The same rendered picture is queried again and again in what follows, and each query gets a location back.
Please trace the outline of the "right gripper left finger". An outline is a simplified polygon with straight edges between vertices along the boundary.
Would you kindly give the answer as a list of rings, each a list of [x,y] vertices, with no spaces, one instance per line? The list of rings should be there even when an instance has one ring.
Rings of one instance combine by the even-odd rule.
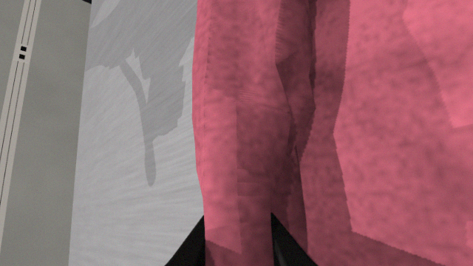
[[[205,266],[204,215],[165,266]]]

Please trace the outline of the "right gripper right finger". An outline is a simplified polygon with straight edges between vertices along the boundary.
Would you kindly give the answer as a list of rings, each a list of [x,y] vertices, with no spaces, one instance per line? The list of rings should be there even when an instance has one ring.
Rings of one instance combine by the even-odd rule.
[[[274,266],[318,266],[276,216],[273,213],[270,214]]]

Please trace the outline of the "pink towel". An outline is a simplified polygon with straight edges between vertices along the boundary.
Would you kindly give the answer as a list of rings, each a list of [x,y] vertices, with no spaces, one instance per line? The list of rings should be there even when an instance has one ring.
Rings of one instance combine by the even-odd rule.
[[[197,0],[205,266],[473,266],[473,0]]]

